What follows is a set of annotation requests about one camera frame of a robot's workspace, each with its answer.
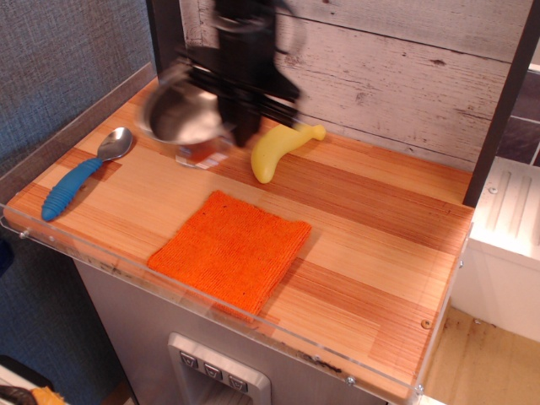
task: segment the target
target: toy banana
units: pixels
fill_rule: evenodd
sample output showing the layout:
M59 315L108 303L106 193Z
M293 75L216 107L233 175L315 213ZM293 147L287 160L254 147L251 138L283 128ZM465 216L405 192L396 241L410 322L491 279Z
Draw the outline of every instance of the toy banana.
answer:
M251 168L256 179L268 183L276 171L279 160L314 138L324 139L327 130L322 125L298 124L294 128L278 125L265 133L251 152Z

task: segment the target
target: orange towel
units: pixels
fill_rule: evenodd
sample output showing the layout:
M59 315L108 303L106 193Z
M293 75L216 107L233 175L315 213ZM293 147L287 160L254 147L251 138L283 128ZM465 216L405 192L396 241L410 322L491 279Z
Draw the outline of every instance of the orange towel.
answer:
M149 258L148 267L257 315L310 232L305 222L281 219L216 191Z

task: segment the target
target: wooden plank wall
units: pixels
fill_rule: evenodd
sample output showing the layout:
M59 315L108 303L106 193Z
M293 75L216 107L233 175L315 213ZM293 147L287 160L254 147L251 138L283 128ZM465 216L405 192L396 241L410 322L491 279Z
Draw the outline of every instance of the wooden plank wall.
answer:
M277 57L301 119L472 171L532 0L289 0ZM189 45L216 46L212 0L181 0Z

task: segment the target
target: black pole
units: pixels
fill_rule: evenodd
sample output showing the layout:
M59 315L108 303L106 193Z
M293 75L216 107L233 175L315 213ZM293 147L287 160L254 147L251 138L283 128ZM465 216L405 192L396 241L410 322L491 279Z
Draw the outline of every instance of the black pole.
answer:
M178 0L146 0L148 22L154 48L155 68L158 76L185 49L184 29Z
M469 207L476 207L483 185L488 178L491 165L497 154L500 140L505 131L506 124L514 108L517 96L525 80L527 70L531 64L532 56L540 37L540 0L533 0L516 54L510 66L505 86L495 109L493 120L489 125L488 135L483 141L482 150L472 173L472 179L467 189L463 203Z

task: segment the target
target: spoon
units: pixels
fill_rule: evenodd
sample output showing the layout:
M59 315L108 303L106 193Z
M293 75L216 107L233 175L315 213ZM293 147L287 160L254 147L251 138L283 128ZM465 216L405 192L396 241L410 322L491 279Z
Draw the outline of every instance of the spoon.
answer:
M50 221L62 213L83 183L103 162L122 157L132 146L133 136L127 128L117 128L103 140L97 158L85 160L56 184L41 207L41 217Z

